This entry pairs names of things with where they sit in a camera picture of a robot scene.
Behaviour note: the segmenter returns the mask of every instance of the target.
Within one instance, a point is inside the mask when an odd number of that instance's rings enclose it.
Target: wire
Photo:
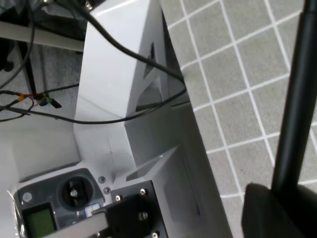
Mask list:
[[[54,88],[54,89],[50,89],[50,90],[46,90],[42,93],[35,93],[35,94],[24,94],[26,97],[33,97],[33,96],[39,96],[39,95],[43,95],[43,94],[47,94],[47,93],[51,93],[51,92],[56,92],[56,91],[61,91],[61,90],[65,90],[65,89],[69,89],[69,88],[75,88],[78,87],[79,83],[73,84],[73,85],[69,85],[69,86],[65,86],[65,87],[60,87],[60,88]]]
[[[68,122],[72,122],[75,124],[86,124],[86,125],[100,125],[100,124],[112,124],[112,123],[118,123],[118,122],[123,122],[123,121],[128,121],[128,120],[132,120],[135,118],[139,118],[143,115],[146,115],[148,113],[151,113],[161,107],[163,107],[164,105],[166,105],[167,103],[173,101],[174,99],[178,98],[179,96],[183,95],[184,93],[186,93],[186,89],[183,89],[181,92],[179,92],[178,94],[170,97],[169,99],[165,100],[164,102],[162,102],[159,106],[155,107],[155,108],[151,108],[148,109],[142,113],[130,116],[130,117],[126,117],[126,118],[122,118],[122,119],[116,119],[116,120],[106,120],[106,121],[82,121],[82,120],[73,120],[70,118],[65,118],[65,117],[61,117],[58,115],[53,115],[53,114],[48,114],[48,113],[41,113],[41,112],[36,112],[36,111],[32,111],[32,110],[25,110],[25,109],[19,109],[19,108],[6,108],[5,106],[0,106],[0,110],[7,110],[7,111],[11,111],[11,112],[16,112],[16,113],[23,113],[23,114],[34,114],[34,115],[40,115],[40,116],[44,116],[44,117],[49,117],[49,118],[54,118],[54,119],[60,119],[60,120],[64,120],[64,121],[68,121]]]
[[[153,60],[149,60],[146,57],[139,55],[131,50],[129,50],[128,48],[125,48],[123,45],[121,45],[118,41],[116,41],[101,25],[100,23],[92,16],[90,15],[90,13],[82,8],[78,3],[77,0],[69,0],[69,3],[78,11],[79,14],[82,15],[83,18],[85,18],[87,21],[89,21],[95,28],[96,30],[98,30],[100,32],[100,34],[102,34],[102,36],[109,41],[109,43],[111,43],[114,47],[116,47],[118,50],[122,51],[123,53],[143,62],[146,63],[152,67],[155,67],[167,74],[169,74],[170,76],[179,79],[180,81],[184,81],[184,78],[181,74],[176,73],[168,68],[166,68],[165,66],[156,63]]]
[[[15,79],[15,77],[19,74],[19,72],[24,68],[25,64],[27,63],[27,61],[29,60],[31,51],[32,51],[32,47],[33,47],[33,42],[34,42],[34,33],[35,33],[35,26],[34,26],[34,16],[33,16],[33,12],[30,6],[30,3],[28,0],[25,0],[26,3],[26,7],[30,13],[30,23],[31,23],[31,41],[30,41],[30,46],[29,49],[23,59],[22,64],[20,65],[20,67],[16,70],[16,72],[7,80],[5,81],[3,84],[0,85],[0,89],[2,89],[3,87],[5,87],[7,84],[9,84],[12,80]]]
[[[95,18],[93,16],[90,15],[89,12],[87,12],[85,9],[83,9],[81,6],[79,6],[75,0],[70,0],[71,5],[82,15],[82,17],[84,17],[85,19],[87,19],[87,21],[89,21],[102,35],[103,37],[108,40],[114,47],[116,47],[118,50],[122,51],[123,53],[143,62],[146,63],[152,67],[155,67],[167,74],[169,74],[172,77],[175,77],[176,79],[180,80],[181,82],[184,82],[184,78],[181,74],[178,74],[168,68],[166,68],[163,65],[160,65],[158,63],[156,63],[155,61],[149,60],[144,56],[141,56],[127,48],[125,48],[124,46],[122,46],[119,42],[117,42],[98,22],[97,20],[95,20]],[[65,118],[65,117],[61,117],[58,115],[53,115],[53,114],[48,114],[48,113],[41,113],[41,112],[36,112],[36,111],[32,111],[32,110],[25,110],[25,109],[19,109],[19,108],[6,108],[5,106],[0,106],[0,110],[7,110],[7,111],[12,111],[12,112],[16,112],[16,113],[23,113],[23,114],[34,114],[34,115],[40,115],[40,116],[44,116],[44,117],[50,117],[50,118],[54,118],[54,119],[60,119],[60,120],[64,120],[64,121],[68,121],[68,122],[72,122],[72,123],[76,123],[76,124],[112,124],[112,123],[118,123],[118,122],[123,122],[123,121],[128,121],[128,120],[132,120],[135,118],[139,118],[143,115],[146,115],[148,113],[151,113],[161,107],[163,107],[164,105],[168,104],[169,102],[173,101],[174,99],[178,98],[179,96],[183,95],[184,93],[186,93],[186,87],[179,93],[177,93],[176,95],[170,97],[169,99],[163,101],[162,103],[160,103],[158,106],[148,109],[142,113],[130,116],[130,117],[126,117],[126,118],[122,118],[122,119],[116,119],[116,120],[108,120],[108,121],[82,121],[82,120],[74,120],[74,119],[70,119],[70,118]]]
[[[19,116],[17,116],[17,117],[13,117],[13,118],[0,119],[0,122],[15,120],[15,119],[18,119],[18,118],[22,118],[22,117],[24,117],[25,115],[29,115],[29,112],[30,112],[31,109],[34,107],[34,100],[33,100],[32,98],[30,98],[30,99],[32,100],[32,105],[29,107],[28,110],[26,110],[25,113],[21,113],[21,115],[19,115]]]
[[[42,29],[42,30],[45,30],[45,31],[48,31],[48,32],[51,32],[53,34],[56,34],[56,35],[59,35],[59,36],[62,36],[62,37],[67,37],[69,39],[72,39],[72,40],[76,40],[76,41],[83,41],[83,39],[81,38],[77,38],[77,37],[74,37],[74,36],[69,36],[67,34],[63,34],[63,33],[60,33],[60,32],[57,32],[57,31],[54,31],[46,26],[43,26],[42,24],[39,24],[38,22],[35,22],[34,23],[38,28]]]
[[[63,7],[63,8],[65,8],[66,10],[68,10],[68,11],[70,12],[70,14],[73,16],[74,20],[78,22],[78,20],[77,20],[75,14],[74,14],[74,12],[73,12],[70,8],[64,6],[63,4],[59,3],[58,1],[56,1],[55,3],[56,3],[57,5],[59,5],[60,7]],[[85,36],[84,36],[84,34],[83,34],[83,32],[82,32],[82,29],[80,28],[79,24],[76,24],[76,23],[75,23],[75,27],[77,27],[77,30],[78,30],[79,34],[80,34],[80,35],[83,37],[83,39],[84,39]]]

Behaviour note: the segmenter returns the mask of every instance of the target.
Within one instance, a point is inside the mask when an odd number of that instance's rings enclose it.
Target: gray fabric surface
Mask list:
[[[4,70],[0,71],[0,82],[4,82],[6,79],[8,79],[12,72],[14,72],[20,65],[20,60],[16,49],[11,52],[8,59],[14,62],[14,69],[9,73],[5,72]],[[33,51],[31,53],[31,64],[37,91],[44,91],[45,84],[47,89],[53,89],[78,83],[80,77],[81,60],[82,55],[79,55],[73,51],[34,45]],[[19,73],[19,75],[4,89],[29,93],[24,73]],[[68,108],[71,110],[71,114],[74,115],[77,94],[78,88],[72,88],[50,93],[50,97],[57,100],[63,106],[63,108]],[[0,104],[7,104],[13,101],[15,98],[16,97],[10,95],[1,95]],[[26,109],[30,105],[30,100],[26,99],[25,101],[17,104],[16,107]],[[54,114],[58,113],[58,109],[55,109],[51,105],[46,105],[44,107],[37,106],[34,108],[34,110]],[[8,111],[0,112],[0,115],[0,119],[17,116],[17,114]]]

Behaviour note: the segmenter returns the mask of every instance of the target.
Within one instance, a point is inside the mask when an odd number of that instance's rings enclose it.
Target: bolt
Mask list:
[[[140,221],[145,221],[147,220],[149,217],[148,213],[147,212],[140,212],[139,213],[139,220]]]
[[[93,9],[93,6],[90,4],[90,2],[89,2],[89,1],[86,1],[86,3],[85,3],[85,7],[86,7],[88,10]]]
[[[45,4],[51,4],[51,3],[53,3],[53,0],[43,0],[43,3],[45,3]]]
[[[72,190],[72,191],[70,192],[70,196],[72,196],[72,197],[77,197],[77,196],[78,196],[78,191],[77,191],[77,190]]]
[[[117,195],[116,197],[115,197],[115,200],[118,202],[118,201],[120,201],[121,200],[121,195]]]
[[[140,194],[141,194],[141,195],[147,195],[147,191],[146,191],[144,188],[142,188],[142,189],[140,190]]]
[[[104,194],[109,194],[111,189],[109,187],[104,188]]]
[[[99,178],[98,178],[98,182],[99,183],[104,183],[106,181],[106,178],[104,177],[104,176],[100,176]]]
[[[158,233],[156,233],[156,232],[152,233],[152,238],[158,238],[158,237],[159,237]]]

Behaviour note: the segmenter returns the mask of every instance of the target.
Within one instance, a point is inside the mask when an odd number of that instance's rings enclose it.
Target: white support beam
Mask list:
[[[30,42],[31,28],[0,21],[0,38]],[[35,29],[34,43],[78,52],[84,51],[84,42],[82,41],[39,29]]]

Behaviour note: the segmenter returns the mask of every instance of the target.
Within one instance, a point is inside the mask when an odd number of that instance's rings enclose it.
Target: green display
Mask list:
[[[26,217],[31,238],[42,238],[55,231],[50,208],[30,213]]]

